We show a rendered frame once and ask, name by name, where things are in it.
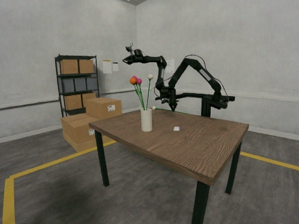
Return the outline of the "white flower with green stem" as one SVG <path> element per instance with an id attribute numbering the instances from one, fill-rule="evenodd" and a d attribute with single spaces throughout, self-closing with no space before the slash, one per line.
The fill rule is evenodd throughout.
<path id="1" fill-rule="evenodd" d="M 149 90 L 150 90 L 150 81 L 152 80 L 153 78 L 153 75 L 152 74 L 149 74 L 148 75 L 148 79 L 149 79 L 149 89 L 148 89 L 148 93 L 149 93 Z"/>

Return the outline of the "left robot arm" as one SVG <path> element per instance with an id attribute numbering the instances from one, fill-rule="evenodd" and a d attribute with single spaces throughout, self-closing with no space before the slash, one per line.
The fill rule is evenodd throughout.
<path id="1" fill-rule="evenodd" d="M 161 94 L 162 95 L 176 95 L 176 89 L 174 88 L 176 83 L 178 82 L 179 78 L 183 74 L 183 72 L 186 70 L 188 66 L 191 66 L 194 70 L 199 72 L 203 78 L 210 84 L 211 88 L 215 91 L 213 94 L 213 97 L 204 96 L 203 98 L 210 100 L 212 102 L 215 102 L 217 104 L 223 105 L 224 107 L 227 106 L 227 103 L 224 103 L 220 101 L 221 98 L 221 85 L 216 81 L 207 71 L 206 69 L 201 66 L 201 64 L 195 59 L 183 59 L 182 64 L 176 71 L 176 73 L 173 75 L 171 80 L 168 82 L 169 87 L 162 87 L 161 88 Z"/>

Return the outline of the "white cylindrical vase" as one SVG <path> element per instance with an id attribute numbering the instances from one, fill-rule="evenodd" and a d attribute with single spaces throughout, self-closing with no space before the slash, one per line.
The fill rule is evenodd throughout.
<path id="1" fill-rule="evenodd" d="M 152 130 L 152 109 L 141 109 L 141 129 L 144 132 Z"/>

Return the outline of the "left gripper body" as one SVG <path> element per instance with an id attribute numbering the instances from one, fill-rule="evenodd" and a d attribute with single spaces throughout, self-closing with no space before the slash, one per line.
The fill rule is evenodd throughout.
<path id="1" fill-rule="evenodd" d="M 177 104 L 176 102 L 179 102 L 179 100 L 176 100 L 176 95 L 173 95 L 173 96 L 170 95 L 170 99 L 164 98 L 163 100 L 168 100 L 167 103 L 169 103 L 171 105 Z"/>

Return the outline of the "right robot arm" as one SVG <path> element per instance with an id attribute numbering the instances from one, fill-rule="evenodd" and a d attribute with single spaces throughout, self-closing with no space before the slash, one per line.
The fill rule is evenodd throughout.
<path id="1" fill-rule="evenodd" d="M 140 56 L 140 57 L 138 57 L 139 61 L 137 63 L 150 63 L 150 62 L 156 62 L 157 63 L 157 66 L 158 66 L 158 78 L 157 78 L 157 82 L 155 83 L 155 85 L 157 85 L 156 89 L 159 90 L 160 97 L 167 96 L 167 95 L 162 95 L 161 94 L 161 87 L 164 87 L 164 81 L 163 81 L 164 70 L 165 70 L 165 68 L 167 66 L 167 62 L 163 58 L 163 56 L 158 56 L 158 57 L 143 56 L 141 50 L 139 50 L 139 49 L 135 49 L 134 50 L 134 54 L 135 54 L 135 56 Z M 161 81 L 163 81 L 163 82 L 161 82 Z M 159 83 L 159 82 L 161 82 L 161 83 Z"/>

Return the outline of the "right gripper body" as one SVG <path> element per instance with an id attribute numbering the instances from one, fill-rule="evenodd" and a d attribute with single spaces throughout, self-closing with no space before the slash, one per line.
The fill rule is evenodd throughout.
<path id="1" fill-rule="evenodd" d="M 131 49 L 131 48 L 130 48 Z M 138 60 L 138 57 L 135 57 L 135 55 L 133 55 L 133 52 L 132 52 L 133 50 L 131 49 L 131 51 L 130 51 L 130 54 L 132 55 L 132 59 L 133 59 L 133 62 L 131 63 L 130 62 L 130 64 L 129 65 L 131 65 L 131 64 L 133 64 L 133 63 L 137 63 L 139 60 Z"/>

